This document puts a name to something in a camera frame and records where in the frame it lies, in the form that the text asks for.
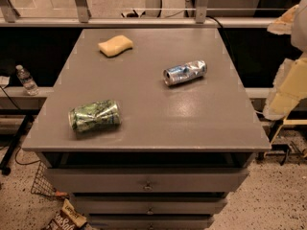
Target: speckled floor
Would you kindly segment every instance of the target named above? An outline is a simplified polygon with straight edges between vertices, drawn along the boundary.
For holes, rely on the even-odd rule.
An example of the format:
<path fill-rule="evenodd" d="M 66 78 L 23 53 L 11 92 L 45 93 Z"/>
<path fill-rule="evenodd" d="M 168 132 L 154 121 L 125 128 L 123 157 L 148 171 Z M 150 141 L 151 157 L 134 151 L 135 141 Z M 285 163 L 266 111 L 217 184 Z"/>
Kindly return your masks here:
<path fill-rule="evenodd" d="M 282 131 L 278 140 L 294 141 L 301 150 L 306 148 L 298 131 Z M 0 159 L 4 152 L 0 150 Z M 28 163 L 37 157 L 21 150 L 17 160 Z M 260 164 L 253 161 L 250 175 L 237 192 L 228 195 L 228 204 L 215 216 L 209 230 L 307 229 L 307 161 L 291 156 L 280 166 L 281 160 L 280 156 L 267 156 Z M 0 229 L 41 229 L 62 201 L 31 194 L 38 164 L 20 166 L 12 158 L 10 167 L 10 175 L 0 175 Z"/>

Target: plastic bottle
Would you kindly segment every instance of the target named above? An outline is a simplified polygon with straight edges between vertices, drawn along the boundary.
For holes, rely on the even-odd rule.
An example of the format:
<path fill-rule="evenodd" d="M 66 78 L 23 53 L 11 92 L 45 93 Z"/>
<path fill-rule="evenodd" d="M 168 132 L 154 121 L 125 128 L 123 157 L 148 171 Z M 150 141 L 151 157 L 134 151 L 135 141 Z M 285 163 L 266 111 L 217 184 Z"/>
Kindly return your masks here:
<path fill-rule="evenodd" d="M 33 80 L 31 74 L 29 71 L 24 68 L 22 65 L 17 65 L 16 66 L 16 74 L 22 83 L 22 85 L 25 87 L 27 93 L 31 96 L 37 95 L 38 94 L 38 87 Z"/>

